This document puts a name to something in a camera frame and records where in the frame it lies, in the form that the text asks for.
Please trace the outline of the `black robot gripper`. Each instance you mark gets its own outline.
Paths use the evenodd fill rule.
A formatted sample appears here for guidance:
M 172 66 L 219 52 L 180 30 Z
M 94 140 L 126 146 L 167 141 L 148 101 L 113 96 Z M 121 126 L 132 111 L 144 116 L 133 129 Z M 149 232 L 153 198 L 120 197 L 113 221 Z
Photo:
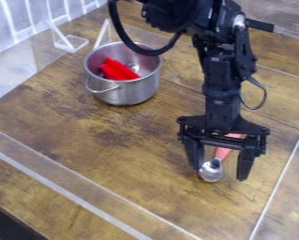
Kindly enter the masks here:
M 205 145 L 227 147 L 239 151 L 236 180 L 247 180 L 255 157 L 265 153 L 269 129 L 241 117 L 240 98 L 207 98 L 205 114 L 180 116 L 176 123 L 189 167 L 195 171 L 200 169 Z

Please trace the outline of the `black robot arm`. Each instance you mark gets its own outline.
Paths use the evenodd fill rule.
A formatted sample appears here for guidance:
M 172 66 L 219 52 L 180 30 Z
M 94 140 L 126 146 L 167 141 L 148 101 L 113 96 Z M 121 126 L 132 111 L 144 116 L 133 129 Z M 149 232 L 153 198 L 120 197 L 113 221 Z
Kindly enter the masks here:
M 141 16 L 161 31 L 191 36 L 204 73 L 205 113 L 181 116 L 179 140 L 189 166 L 205 175 L 220 165 L 204 161 L 207 145 L 239 151 L 236 179 L 248 178 L 255 158 L 265 153 L 269 129 L 243 119 L 241 82 L 253 83 L 256 57 L 249 47 L 249 24 L 232 0 L 138 0 Z

